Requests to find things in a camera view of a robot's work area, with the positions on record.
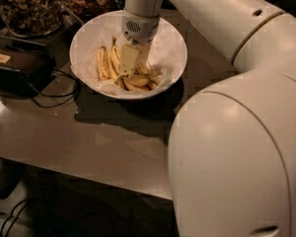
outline power cord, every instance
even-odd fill
[[[12,210],[11,210],[11,212],[10,212],[10,215],[6,218],[6,220],[3,222],[2,226],[1,226],[1,229],[0,229],[0,237],[8,237],[8,235],[9,235],[9,233],[10,233],[10,231],[11,231],[13,225],[14,225],[14,224],[17,222],[17,220],[19,219],[19,217],[20,217],[22,211],[23,211],[23,210],[29,205],[29,201],[37,201],[37,199],[31,198],[31,197],[25,198],[25,199],[19,201],[19,202],[18,202],[18,203],[12,208]],[[14,214],[15,210],[16,210],[16,209],[17,209],[22,203],[25,203],[25,202],[26,202],[26,204],[23,205],[23,207],[19,210],[19,212],[17,213],[17,215],[14,216],[13,214]],[[7,232],[6,232],[6,234],[3,235],[3,230],[4,230],[4,228],[5,228],[6,224],[7,224],[7,222],[8,222],[11,218],[13,218],[13,217],[14,217],[14,219],[13,219],[13,221],[11,222],[11,224],[10,224],[10,226],[9,226],[9,228],[8,228],[8,230],[7,230]]]
[[[58,70],[58,69],[53,69],[55,72],[56,72],[56,76],[59,75],[59,76],[64,76],[64,77],[67,77],[73,81],[75,81],[75,88],[73,89],[72,92],[69,92],[69,93],[66,93],[66,94],[62,94],[62,95],[48,95],[48,94],[45,94],[43,93],[42,91],[39,91],[32,83],[29,83],[30,87],[36,92],[38,93],[39,95],[42,95],[44,97],[49,97],[49,98],[65,98],[65,97],[69,97],[67,98],[65,101],[61,102],[61,103],[58,103],[58,104],[55,104],[55,105],[51,105],[51,106],[44,106],[42,105],[36,98],[32,98],[32,101],[39,107],[41,108],[54,108],[54,107],[58,107],[58,106],[61,106],[65,103],[67,103],[69,100],[71,100],[72,98],[76,99],[79,94],[80,94],[80,91],[81,91],[81,83],[80,81],[73,77],[72,75],[66,73],[66,72],[63,72],[61,70]]]

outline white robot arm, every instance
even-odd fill
[[[181,236],[296,237],[296,18],[263,0],[170,1],[240,72],[173,124]],[[149,42],[161,2],[126,0],[125,36]]]

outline bowl of nuts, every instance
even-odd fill
[[[161,18],[154,39],[139,48],[145,59],[136,63],[132,75],[124,75],[120,56],[128,41],[121,22],[122,11],[114,11],[79,29],[70,46],[73,73],[94,91],[119,100],[143,100],[169,89],[185,70],[187,50],[181,34]]]
[[[0,0],[0,15],[19,38],[46,36],[63,24],[58,0]]]

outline table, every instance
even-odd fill
[[[182,78],[167,92],[120,102],[83,85],[76,100],[41,108],[33,100],[0,94],[0,157],[153,197],[172,199],[168,138],[172,121],[199,90],[235,74],[230,64],[178,12],[162,17],[183,35],[188,51]],[[62,67],[70,71],[69,62]],[[56,77],[46,94],[69,92]],[[55,99],[37,96],[42,105]]]

